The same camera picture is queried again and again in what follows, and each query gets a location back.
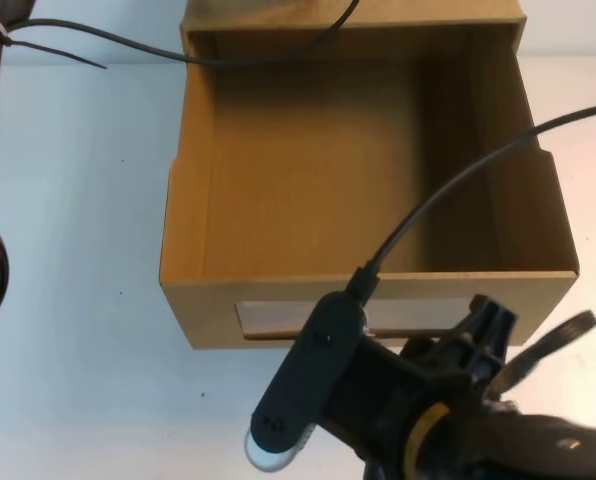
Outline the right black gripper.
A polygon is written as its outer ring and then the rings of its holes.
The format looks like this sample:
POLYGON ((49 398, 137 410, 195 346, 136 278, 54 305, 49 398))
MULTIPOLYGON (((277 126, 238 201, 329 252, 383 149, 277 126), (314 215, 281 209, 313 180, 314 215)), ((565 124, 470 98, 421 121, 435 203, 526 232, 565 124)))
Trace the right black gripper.
POLYGON ((492 399, 499 400, 543 359, 596 327, 594 313, 582 311, 504 366, 516 319, 478 294, 467 316, 437 341, 415 337, 396 354, 363 338, 325 407, 322 427, 365 462, 367 479, 401 479, 407 438, 430 407, 476 396, 502 369, 492 380, 492 399))

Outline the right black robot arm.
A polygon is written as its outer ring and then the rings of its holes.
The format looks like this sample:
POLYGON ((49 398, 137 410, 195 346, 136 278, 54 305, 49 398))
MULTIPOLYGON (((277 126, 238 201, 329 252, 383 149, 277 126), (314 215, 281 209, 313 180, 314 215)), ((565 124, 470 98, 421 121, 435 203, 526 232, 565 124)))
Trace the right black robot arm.
POLYGON ((369 479, 596 479, 596 428, 525 414, 504 394, 596 327, 581 312, 514 358, 516 316, 478 295, 467 316, 393 354, 364 339, 322 415, 369 479))

